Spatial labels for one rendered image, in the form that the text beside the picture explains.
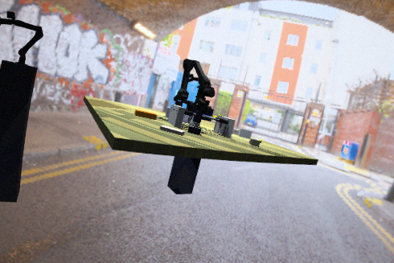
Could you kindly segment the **orange rectangular block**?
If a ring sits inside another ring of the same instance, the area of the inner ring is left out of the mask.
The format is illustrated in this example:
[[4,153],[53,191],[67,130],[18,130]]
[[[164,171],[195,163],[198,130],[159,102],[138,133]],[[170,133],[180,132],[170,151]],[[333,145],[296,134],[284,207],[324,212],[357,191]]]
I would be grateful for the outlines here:
[[139,116],[139,117],[147,117],[147,118],[151,118],[151,119],[155,119],[155,120],[156,120],[156,116],[157,116],[155,113],[149,113],[149,112],[141,111],[138,109],[136,109],[135,115]]

